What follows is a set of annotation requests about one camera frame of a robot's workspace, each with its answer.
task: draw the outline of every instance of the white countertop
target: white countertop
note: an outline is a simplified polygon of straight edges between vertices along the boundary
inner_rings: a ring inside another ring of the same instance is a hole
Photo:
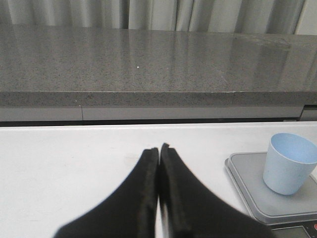
[[[278,132],[317,143],[317,122],[0,127],[0,237],[52,237],[107,198],[143,149],[164,142],[212,192],[247,213],[224,161],[266,151]]]

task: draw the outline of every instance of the granite surface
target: granite surface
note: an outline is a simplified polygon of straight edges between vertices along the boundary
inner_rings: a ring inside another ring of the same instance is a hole
[[[0,24],[0,107],[317,104],[317,37]]]

